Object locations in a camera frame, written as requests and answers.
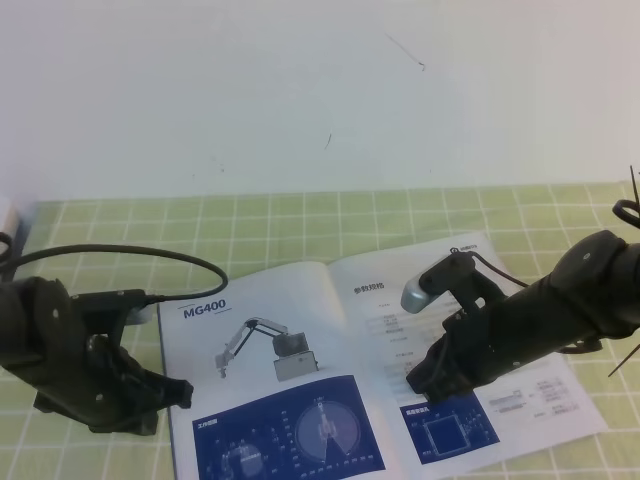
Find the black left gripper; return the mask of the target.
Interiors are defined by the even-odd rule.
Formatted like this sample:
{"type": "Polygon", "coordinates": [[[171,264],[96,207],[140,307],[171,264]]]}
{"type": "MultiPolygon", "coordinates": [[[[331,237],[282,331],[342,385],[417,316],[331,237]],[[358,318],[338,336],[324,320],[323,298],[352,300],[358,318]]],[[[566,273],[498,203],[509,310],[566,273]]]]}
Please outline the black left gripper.
{"type": "Polygon", "coordinates": [[[8,370],[36,389],[34,406],[93,433],[155,434],[158,410],[189,409],[186,380],[141,367],[120,341],[127,317],[145,307],[139,289],[70,296],[30,288],[8,301],[8,370]]]}

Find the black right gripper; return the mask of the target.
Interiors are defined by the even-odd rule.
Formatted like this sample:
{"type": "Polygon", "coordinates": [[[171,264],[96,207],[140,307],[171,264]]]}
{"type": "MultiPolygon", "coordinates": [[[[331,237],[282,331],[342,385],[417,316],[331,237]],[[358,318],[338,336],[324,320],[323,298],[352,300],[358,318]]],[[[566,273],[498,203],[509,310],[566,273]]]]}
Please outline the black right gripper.
{"type": "Polygon", "coordinates": [[[423,287],[438,287],[442,295],[451,294],[459,304],[459,309],[442,323],[442,337],[406,376],[413,392],[430,403],[464,395],[491,382],[474,368],[491,351],[488,311],[507,295],[476,268],[477,263],[522,289],[529,286],[478,253],[451,253],[418,275],[423,287]]]}

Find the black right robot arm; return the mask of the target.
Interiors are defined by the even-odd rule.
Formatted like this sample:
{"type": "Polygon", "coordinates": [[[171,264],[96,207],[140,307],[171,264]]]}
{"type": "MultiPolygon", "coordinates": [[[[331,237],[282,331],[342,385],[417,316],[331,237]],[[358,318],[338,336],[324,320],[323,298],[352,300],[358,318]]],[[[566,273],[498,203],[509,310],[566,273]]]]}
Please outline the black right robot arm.
{"type": "Polygon", "coordinates": [[[402,308],[417,314],[445,293],[459,304],[406,380],[431,403],[467,394],[552,353],[585,354],[639,328],[639,246],[608,230],[569,249],[540,280],[506,295],[455,251],[409,280],[402,308]]]}

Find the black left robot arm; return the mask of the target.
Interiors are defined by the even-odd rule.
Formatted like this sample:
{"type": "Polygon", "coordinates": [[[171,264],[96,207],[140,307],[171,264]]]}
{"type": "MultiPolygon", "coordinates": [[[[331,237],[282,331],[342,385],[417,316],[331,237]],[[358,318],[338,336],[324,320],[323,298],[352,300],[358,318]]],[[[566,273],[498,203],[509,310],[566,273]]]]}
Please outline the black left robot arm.
{"type": "Polygon", "coordinates": [[[151,305],[139,289],[71,296],[41,277],[1,286],[1,366],[36,389],[34,406],[93,433],[155,434],[159,411],[191,406],[193,387],[142,367],[120,344],[151,305]]]}

